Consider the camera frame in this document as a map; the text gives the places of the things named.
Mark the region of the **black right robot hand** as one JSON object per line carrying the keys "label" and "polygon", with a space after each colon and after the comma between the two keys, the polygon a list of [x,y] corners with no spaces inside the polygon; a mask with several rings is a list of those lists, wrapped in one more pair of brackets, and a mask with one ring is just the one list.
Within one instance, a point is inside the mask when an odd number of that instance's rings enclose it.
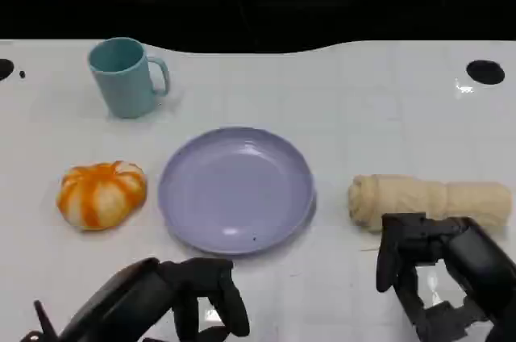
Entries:
{"label": "black right robot hand", "polygon": [[[457,341],[469,326],[489,321],[488,341],[515,339],[515,263],[469,217],[428,219],[423,213],[384,214],[376,287],[394,289],[421,341]],[[426,308],[417,267],[443,261],[466,297]]]}

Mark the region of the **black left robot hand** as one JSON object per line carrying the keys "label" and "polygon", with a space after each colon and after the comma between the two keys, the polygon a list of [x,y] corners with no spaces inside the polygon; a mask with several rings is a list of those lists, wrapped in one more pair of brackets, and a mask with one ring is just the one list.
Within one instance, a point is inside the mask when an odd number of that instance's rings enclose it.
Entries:
{"label": "black left robot hand", "polygon": [[181,341],[248,336],[232,261],[138,261],[113,275],[72,317],[61,341],[137,341],[168,311]]}

